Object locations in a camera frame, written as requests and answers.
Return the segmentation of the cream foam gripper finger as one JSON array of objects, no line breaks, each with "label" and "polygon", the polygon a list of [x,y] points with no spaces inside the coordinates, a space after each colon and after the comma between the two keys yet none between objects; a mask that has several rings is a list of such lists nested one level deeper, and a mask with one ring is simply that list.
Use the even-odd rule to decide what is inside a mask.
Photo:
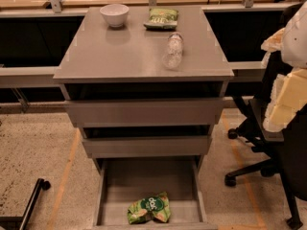
[{"label": "cream foam gripper finger", "polygon": [[261,61],[262,66],[267,66],[269,64],[269,60],[273,57],[275,53],[279,53],[282,45],[282,37],[285,29],[282,28],[269,36],[264,42],[261,44],[261,49],[265,51],[263,59]]},{"label": "cream foam gripper finger", "polygon": [[306,104],[307,70],[294,68],[286,76],[278,74],[273,82],[263,128],[269,132],[281,131]]}]

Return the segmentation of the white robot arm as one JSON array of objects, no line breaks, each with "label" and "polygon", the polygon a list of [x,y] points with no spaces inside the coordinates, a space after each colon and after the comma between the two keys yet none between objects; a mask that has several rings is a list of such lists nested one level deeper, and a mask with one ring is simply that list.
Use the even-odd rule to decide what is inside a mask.
[{"label": "white robot arm", "polygon": [[271,102],[263,121],[266,131],[279,132],[307,104],[307,2],[284,28],[262,43],[261,49],[279,51],[282,61],[292,67],[289,74],[278,74],[273,81]]}]

